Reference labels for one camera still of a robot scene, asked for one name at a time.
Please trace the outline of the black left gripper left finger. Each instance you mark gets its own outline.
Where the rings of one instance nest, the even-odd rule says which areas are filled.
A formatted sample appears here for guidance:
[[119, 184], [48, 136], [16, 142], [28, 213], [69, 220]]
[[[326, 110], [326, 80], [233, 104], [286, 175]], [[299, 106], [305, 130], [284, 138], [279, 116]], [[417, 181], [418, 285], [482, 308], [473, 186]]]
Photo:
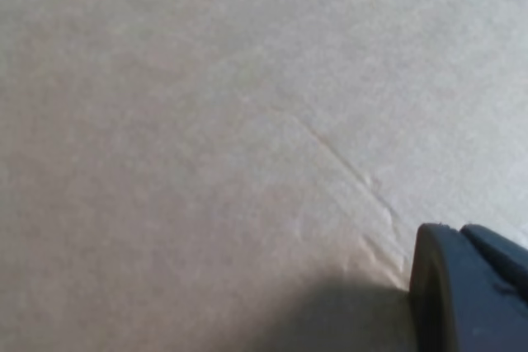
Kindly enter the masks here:
[[420, 351], [525, 351], [527, 298], [459, 230], [417, 230], [409, 306]]

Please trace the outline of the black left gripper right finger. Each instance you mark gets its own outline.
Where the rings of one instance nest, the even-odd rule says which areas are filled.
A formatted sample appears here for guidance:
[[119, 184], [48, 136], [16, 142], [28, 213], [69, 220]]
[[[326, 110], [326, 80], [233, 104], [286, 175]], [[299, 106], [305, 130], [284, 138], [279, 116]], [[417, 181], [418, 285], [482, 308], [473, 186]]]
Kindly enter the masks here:
[[504, 280], [527, 298], [526, 248], [478, 224], [466, 224], [460, 232]]

